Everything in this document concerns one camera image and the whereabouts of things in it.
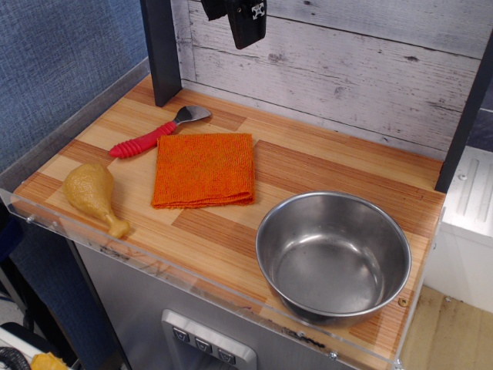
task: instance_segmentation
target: button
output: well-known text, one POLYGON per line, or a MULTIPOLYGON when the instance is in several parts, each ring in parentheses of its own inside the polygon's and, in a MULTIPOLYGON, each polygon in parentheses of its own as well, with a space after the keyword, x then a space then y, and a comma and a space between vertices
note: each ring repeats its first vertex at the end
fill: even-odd
POLYGON ((200 351, 203 351, 205 353, 213 353, 212 345, 210 345, 206 341, 203 341, 202 339, 199 338, 195 338, 195 344, 200 351))
POLYGON ((225 363, 230 364, 230 365, 236 364, 236 359, 229 352, 226 352, 223 349, 218 348, 217 354, 219 355, 219 360, 223 360, 225 363))
POLYGON ((188 333, 186 331, 183 331, 182 329, 178 329, 173 326, 173 333, 175 334, 175 337, 177 337, 180 341, 184 341, 185 343, 188 343, 190 341, 188 333))

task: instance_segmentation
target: orange washcloth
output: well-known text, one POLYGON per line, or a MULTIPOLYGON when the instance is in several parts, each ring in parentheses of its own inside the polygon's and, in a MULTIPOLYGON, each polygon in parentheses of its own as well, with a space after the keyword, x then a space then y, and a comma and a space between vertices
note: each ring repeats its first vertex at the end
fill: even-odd
POLYGON ((253 139, 248 133, 158 139, 154 208, 252 204, 253 139))

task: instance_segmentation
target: black post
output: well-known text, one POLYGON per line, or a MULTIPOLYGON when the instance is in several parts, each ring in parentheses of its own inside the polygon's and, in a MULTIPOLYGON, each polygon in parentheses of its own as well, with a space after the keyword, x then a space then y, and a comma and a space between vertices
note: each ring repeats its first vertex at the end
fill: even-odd
POLYGON ((481 108, 485 93, 493 74, 493 32, 490 34, 490 39, 486 45, 485 54, 479 65, 478 73, 475 81, 472 84, 471 93, 468 101, 465 103, 464 112, 462 112, 461 120, 455 130, 454 139, 448 148, 447 157, 441 167, 440 176, 438 178, 435 190, 447 193, 448 188, 454 178, 455 170, 461 160, 462 153, 466 143, 468 142, 469 133, 481 108))
POLYGON ((170 0, 140 0, 154 100, 164 106, 181 89, 178 52, 170 0))

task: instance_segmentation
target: stainless steel bowl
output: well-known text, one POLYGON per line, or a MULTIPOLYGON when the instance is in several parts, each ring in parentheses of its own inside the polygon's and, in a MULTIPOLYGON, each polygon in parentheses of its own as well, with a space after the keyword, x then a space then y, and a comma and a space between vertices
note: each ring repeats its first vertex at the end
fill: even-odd
POLYGON ((411 270, 402 229, 372 203, 311 192, 273 208, 257 231, 257 260, 273 292, 317 325, 353 325, 401 292, 411 270))

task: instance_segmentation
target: yellow object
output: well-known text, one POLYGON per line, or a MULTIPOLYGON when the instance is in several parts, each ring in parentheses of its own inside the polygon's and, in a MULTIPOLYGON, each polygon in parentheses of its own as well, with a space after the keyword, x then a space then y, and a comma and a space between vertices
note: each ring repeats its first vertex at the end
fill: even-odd
POLYGON ((129 232, 130 224, 112 211, 113 176, 100 163, 84 163, 74 169, 63 181, 62 189, 73 207, 106 222, 112 237, 129 232))
POLYGON ((32 370, 67 370, 67 365, 61 359, 56 358, 51 352, 40 353, 32 358, 32 370))

